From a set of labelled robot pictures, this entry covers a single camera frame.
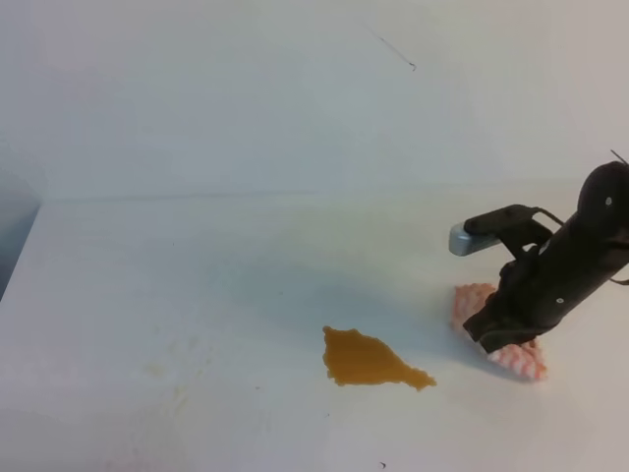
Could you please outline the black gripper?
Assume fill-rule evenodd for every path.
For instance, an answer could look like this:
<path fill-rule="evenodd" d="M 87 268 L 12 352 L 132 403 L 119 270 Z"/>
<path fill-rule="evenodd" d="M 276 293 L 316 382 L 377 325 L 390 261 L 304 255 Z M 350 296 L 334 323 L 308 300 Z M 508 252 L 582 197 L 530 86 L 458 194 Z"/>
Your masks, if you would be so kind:
<path fill-rule="evenodd" d="M 589 175 L 575 213 L 463 328 L 486 353 L 535 340 L 627 265 L 628 166 L 614 161 Z"/>

